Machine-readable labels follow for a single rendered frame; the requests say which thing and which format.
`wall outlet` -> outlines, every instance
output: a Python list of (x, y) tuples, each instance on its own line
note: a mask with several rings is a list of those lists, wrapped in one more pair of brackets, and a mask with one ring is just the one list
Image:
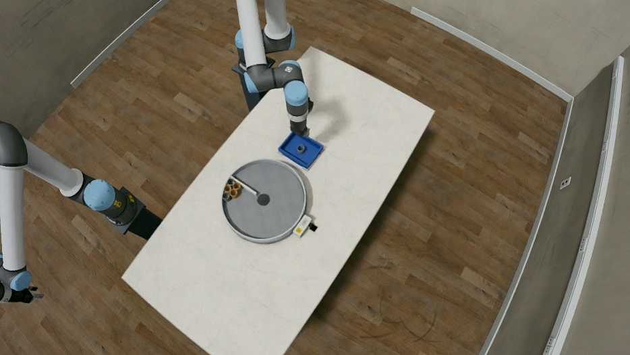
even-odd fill
[(568, 179), (565, 179), (560, 183), (560, 190), (562, 190), (563, 188), (566, 188), (570, 183), (571, 183), (571, 176), (569, 176)]

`gray wall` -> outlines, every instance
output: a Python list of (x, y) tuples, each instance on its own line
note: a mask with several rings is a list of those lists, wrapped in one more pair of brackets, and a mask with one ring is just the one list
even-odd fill
[(602, 221), (563, 354), (630, 352), (630, 48)]
[[(489, 354), (542, 354), (545, 349), (586, 225), (604, 143), (611, 84), (612, 64), (573, 101), (565, 145), (538, 235)], [(561, 181), (569, 176), (571, 183), (560, 190)]]
[(156, 0), (2, 1), (0, 120), (30, 137), (70, 82)]
[(630, 45), (628, 0), (385, 0), (476, 37), (575, 96)]

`white baseboard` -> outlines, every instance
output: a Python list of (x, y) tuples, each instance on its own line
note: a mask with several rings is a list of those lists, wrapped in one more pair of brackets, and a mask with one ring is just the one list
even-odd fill
[(481, 49), (483, 52), (493, 56), (494, 58), (496, 58), (497, 60), (501, 61), (502, 63), (508, 65), (509, 67), (511, 67), (512, 69), (518, 71), (519, 73), (523, 74), (524, 76), (527, 76), (529, 79), (532, 79), (534, 82), (536, 82), (538, 85), (542, 86), (543, 88), (549, 90), (550, 92), (552, 92), (553, 94), (555, 94), (556, 96), (562, 98), (563, 100), (565, 100), (566, 102), (569, 102), (573, 99), (573, 97), (571, 95), (569, 95), (567, 92), (565, 92), (563, 89), (559, 88), (558, 86), (552, 84), (551, 82), (549, 82), (547, 79), (541, 77), (540, 75), (534, 73), (533, 71), (531, 71), (530, 69), (528, 69), (527, 67), (525, 67), (524, 65), (520, 64), (519, 62), (515, 61), (514, 59), (508, 57), (507, 55), (497, 51), (496, 49), (490, 47), (489, 45), (487, 45), (486, 43), (483, 43), (482, 41), (476, 39), (475, 37), (471, 36), (470, 34), (455, 28), (451, 25), (449, 25), (448, 23), (435, 18), (434, 16), (429, 15), (428, 13), (418, 10), (415, 7), (411, 8), (411, 14), (415, 15), (425, 21), (427, 21), (428, 23), (443, 29), (444, 31), (447, 31), (448, 33), (456, 36), (457, 38), (464, 40), (466, 42), (468, 42), (469, 44)]
[(558, 141), (558, 146), (556, 147), (556, 155), (553, 159), (553, 164), (551, 165), (551, 171), (549, 173), (549, 177), (547, 178), (547, 186), (545, 187), (545, 192), (542, 195), (542, 200), (540, 201), (540, 206), (538, 207), (538, 213), (536, 214), (536, 219), (534, 219), (534, 225), (532, 226), (532, 231), (529, 233), (529, 239), (527, 240), (527, 244), (525, 245), (525, 250), (523, 251), (523, 256), (521, 256), (521, 261), (519, 262), (519, 266), (516, 269), (516, 273), (514, 274), (514, 278), (512, 278), (512, 283), (510, 284), (510, 288), (507, 290), (505, 294), (505, 299), (503, 300), (503, 305), (499, 310), (496, 318), (494, 319), (494, 323), (492, 324), (492, 328), (490, 328), (490, 333), (486, 338), (486, 342), (482, 346), (479, 351), (479, 355), (487, 355), (490, 350), (490, 346), (494, 342), (494, 338), (498, 333), (498, 329), (503, 323), (503, 319), (505, 318), (505, 314), (507, 313), (507, 309), (510, 307), (510, 303), (512, 303), (512, 298), (514, 297), (514, 293), (516, 292), (516, 288), (521, 281), (521, 276), (523, 276), (523, 272), (525, 271), (525, 266), (527, 265), (527, 260), (529, 259), (529, 255), (532, 252), (532, 248), (534, 247), (534, 242), (536, 241), (536, 236), (538, 235), (538, 230), (540, 228), (540, 223), (542, 221), (542, 216), (545, 213), (545, 209), (547, 207), (547, 202), (549, 201), (549, 194), (551, 193), (551, 189), (554, 186), (554, 180), (556, 178), (556, 172), (558, 171), (558, 164), (560, 162), (560, 156), (562, 155), (562, 149), (565, 145), (565, 138), (567, 137), (567, 128), (569, 127), (569, 121), (571, 120), (571, 112), (573, 110), (573, 99), (569, 101), (567, 105), (567, 112), (565, 114), (565, 121), (562, 124), (562, 130), (560, 132), (560, 140)]
[(591, 256), (595, 248), (595, 241), (600, 229), (606, 192), (608, 190), (608, 180), (612, 168), (612, 157), (614, 155), (614, 142), (617, 137), (617, 122), (619, 121), (619, 106), (621, 103), (621, 86), (623, 81), (623, 57), (617, 57), (614, 61), (614, 71), (612, 73), (612, 86), (610, 88), (610, 100), (608, 102), (608, 119), (606, 120), (606, 132), (604, 133), (604, 146), (600, 155), (600, 164), (595, 180), (593, 197), (586, 219), (586, 226), (582, 234), (582, 241), (577, 252), (577, 258), (573, 265), (573, 272), (567, 286), (567, 292), (563, 299), (562, 306), (558, 312), (556, 323), (554, 324), (545, 355), (560, 355), (563, 345), (569, 334), (569, 328), (577, 303), (579, 302), (582, 287), (586, 280), (586, 273), (591, 263)]
[(101, 64), (108, 55), (112, 54), (114, 50), (125, 41), (125, 39), (129, 38), (140, 26), (142, 26), (151, 16), (155, 15), (155, 13), (164, 7), (170, 0), (159, 0), (155, 5), (153, 5), (149, 10), (147, 10), (140, 18), (138, 18), (131, 26), (129, 26), (123, 33), (120, 34), (109, 46), (107, 46), (99, 55), (94, 58), (92, 63), (88, 64), (88, 66), (83, 69), (79, 75), (77, 75), (70, 84), (77, 88), (79, 85), (85, 80), (90, 73), (92, 73), (99, 64)]

